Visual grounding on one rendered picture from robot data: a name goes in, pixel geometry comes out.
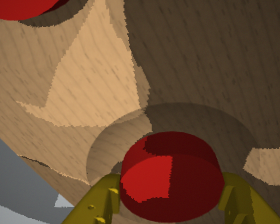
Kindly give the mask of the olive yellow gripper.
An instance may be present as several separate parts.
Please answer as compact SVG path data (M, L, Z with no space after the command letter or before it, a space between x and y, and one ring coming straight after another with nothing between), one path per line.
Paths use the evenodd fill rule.
M225 181L218 209L225 224L280 224L279 215L242 177L223 172ZM120 210L120 174L102 177L61 224L111 224Z

